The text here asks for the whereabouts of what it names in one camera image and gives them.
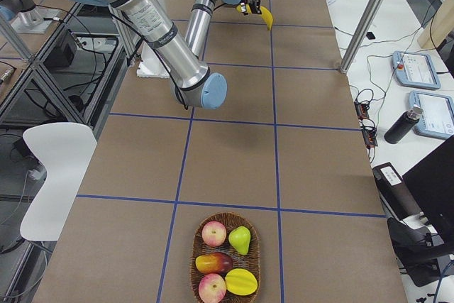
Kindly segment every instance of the blue framed device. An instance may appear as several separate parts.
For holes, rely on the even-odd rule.
[[[415,126],[417,134],[443,140],[454,135],[454,102],[449,96],[414,90],[409,102],[424,110]]]
[[[426,53],[392,54],[392,67],[397,80],[405,87],[440,89],[441,84],[430,55]]]

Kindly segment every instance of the yellow banana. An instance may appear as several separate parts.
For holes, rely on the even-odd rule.
[[[242,12],[241,11],[241,5],[238,5],[236,7],[236,11]],[[252,13],[252,11],[250,10],[250,6],[247,5],[247,4],[246,4],[246,12]],[[262,12],[262,14],[260,14],[260,17],[262,17],[262,19],[265,22],[265,24],[267,24],[268,30],[271,30],[273,18],[272,18],[272,14],[271,14],[270,10],[268,10],[264,6],[261,6],[260,7],[260,12]]]

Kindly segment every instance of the pear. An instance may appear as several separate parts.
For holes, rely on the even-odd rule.
[[[247,227],[239,226],[230,232],[228,242],[241,255],[247,255],[249,252],[250,232]]]

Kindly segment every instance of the wicker basket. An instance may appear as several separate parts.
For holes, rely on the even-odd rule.
[[[213,248],[204,243],[201,237],[201,230],[209,221],[219,221],[226,227],[227,236],[235,228],[239,226],[245,226],[249,228],[250,231],[250,244],[249,252],[247,255],[240,255],[235,248],[233,248],[229,242],[228,237],[226,241],[217,248]],[[254,226],[252,226],[249,221],[244,219],[242,216],[239,216],[234,213],[217,213],[213,216],[209,216],[202,221],[199,228],[196,231],[194,237],[194,244],[192,246],[192,257],[191,257],[191,286],[192,291],[194,292],[195,297],[199,303],[203,303],[199,296],[199,283],[202,277],[204,276],[196,268],[196,258],[200,255],[213,252],[223,252],[233,259],[233,268],[242,268],[248,271],[251,271],[254,274],[258,282],[257,290],[249,294],[248,296],[238,296],[227,291],[226,296],[222,299],[221,303],[251,303],[255,301],[257,297],[258,290],[260,288],[260,249],[258,245],[257,233],[255,232]]]

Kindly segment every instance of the white desk surface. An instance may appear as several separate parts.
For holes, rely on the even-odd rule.
[[[369,0],[326,1],[328,3],[333,26],[353,34]],[[420,23],[416,19],[406,0],[384,0],[369,29],[369,31],[372,31],[375,34],[376,39],[368,40],[365,38],[362,45],[369,45],[371,42],[383,40],[399,40],[406,35],[410,36],[397,42],[374,43],[359,49],[358,54],[347,73],[350,85],[357,87],[359,90],[371,88],[375,92],[375,98],[381,98],[383,92],[369,80],[367,56],[388,56],[395,50],[405,51],[408,49],[408,52],[419,51],[421,50],[421,47],[417,42],[417,38],[422,30]],[[340,53],[343,55],[345,53],[345,48],[348,47],[351,36],[336,30],[336,38],[338,40]],[[446,66],[435,50],[424,52],[432,57],[437,72],[447,71]],[[369,110],[371,119],[375,123],[378,122],[378,147],[375,148],[376,155],[371,166],[374,167],[385,162],[391,162],[396,170],[403,175],[418,161],[438,147],[443,140],[419,136],[413,131],[410,131],[395,145],[389,144],[384,140],[383,135],[387,129],[404,111],[409,109],[409,93],[415,88],[403,87],[399,85],[394,77],[391,79],[391,57],[370,57],[370,66],[372,80],[383,89],[386,89],[389,81],[391,81],[389,91],[387,92],[386,99],[380,111],[380,120],[378,121],[377,112],[382,103],[381,101],[372,102]],[[434,92],[454,98],[454,79],[451,74],[439,75],[439,78],[441,81],[441,88]],[[358,92],[352,88],[353,98],[356,97],[357,93]],[[360,100],[369,98],[370,92],[365,93],[364,97],[360,97]],[[426,285],[425,287],[416,287],[408,275],[402,275],[402,281],[405,286],[409,303],[414,303],[416,299],[421,297],[427,298],[427,303],[432,303],[433,298],[427,297],[427,294],[433,294],[435,292],[436,282]],[[443,280],[437,301],[454,302],[454,276]]]

